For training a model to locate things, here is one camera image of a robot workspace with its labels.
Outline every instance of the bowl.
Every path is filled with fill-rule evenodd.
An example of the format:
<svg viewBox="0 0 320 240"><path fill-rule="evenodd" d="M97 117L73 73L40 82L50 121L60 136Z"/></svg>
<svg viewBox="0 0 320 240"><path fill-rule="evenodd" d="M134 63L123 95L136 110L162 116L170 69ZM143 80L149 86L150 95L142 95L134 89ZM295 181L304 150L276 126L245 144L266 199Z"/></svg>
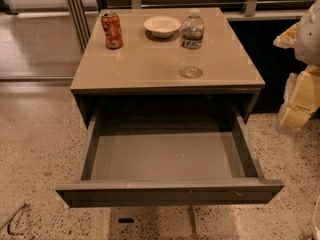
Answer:
<svg viewBox="0 0 320 240"><path fill-rule="evenodd" d="M158 38L170 37L180 26L180 21L170 16L151 17L144 22L144 27Z"/></svg>

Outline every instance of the floor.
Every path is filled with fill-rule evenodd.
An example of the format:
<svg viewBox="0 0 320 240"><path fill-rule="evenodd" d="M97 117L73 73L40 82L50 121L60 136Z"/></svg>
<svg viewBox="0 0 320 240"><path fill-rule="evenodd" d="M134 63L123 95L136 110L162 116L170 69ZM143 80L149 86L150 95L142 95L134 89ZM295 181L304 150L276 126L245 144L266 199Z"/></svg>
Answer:
<svg viewBox="0 0 320 240"><path fill-rule="evenodd" d="M95 16L90 16L92 25ZM0 14L0 74L69 74L79 63L70 18ZM247 124L266 178L285 188L265 205L70 209L55 192L76 173L86 128L68 84L0 84L0 225L27 204L0 239L308 239L320 193L320 120L295 135L275 131L276 114ZM133 218L134 223L119 223ZM316 213L320 226L320 211Z"/></svg>

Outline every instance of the soda can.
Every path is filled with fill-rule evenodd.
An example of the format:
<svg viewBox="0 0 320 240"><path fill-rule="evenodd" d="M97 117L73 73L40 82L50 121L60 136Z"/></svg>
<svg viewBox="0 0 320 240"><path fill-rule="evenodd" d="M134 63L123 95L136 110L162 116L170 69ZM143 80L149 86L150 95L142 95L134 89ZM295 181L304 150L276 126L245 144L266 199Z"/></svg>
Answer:
<svg viewBox="0 0 320 240"><path fill-rule="evenodd" d="M120 19L115 11L107 11L101 17L101 23L106 35L106 47L118 49L123 45Z"/></svg>

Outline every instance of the open drawer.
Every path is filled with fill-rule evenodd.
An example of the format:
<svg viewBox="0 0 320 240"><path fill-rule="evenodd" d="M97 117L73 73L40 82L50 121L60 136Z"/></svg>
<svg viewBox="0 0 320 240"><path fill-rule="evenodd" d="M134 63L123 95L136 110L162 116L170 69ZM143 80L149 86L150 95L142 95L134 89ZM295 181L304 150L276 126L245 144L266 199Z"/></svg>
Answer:
<svg viewBox="0 0 320 240"><path fill-rule="evenodd" d="M74 183L56 191L70 207L267 203L283 183L264 178L233 105L226 96L104 98Z"/></svg>

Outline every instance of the white cable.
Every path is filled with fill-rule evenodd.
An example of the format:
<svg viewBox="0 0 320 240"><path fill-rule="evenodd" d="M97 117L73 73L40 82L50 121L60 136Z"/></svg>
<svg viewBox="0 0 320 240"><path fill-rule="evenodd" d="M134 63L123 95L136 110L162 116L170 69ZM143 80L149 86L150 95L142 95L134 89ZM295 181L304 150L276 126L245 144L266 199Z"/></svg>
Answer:
<svg viewBox="0 0 320 240"><path fill-rule="evenodd" d="M313 226L315 228L316 231L319 231L317 225L316 225L316 212L317 212L317 207L319 204L319 200L320 200L320 194L318 196L317 202L316 202L316 206L314 207L314 211L313 211L313 216L312 216L312 222L313 222Z"/></svg>

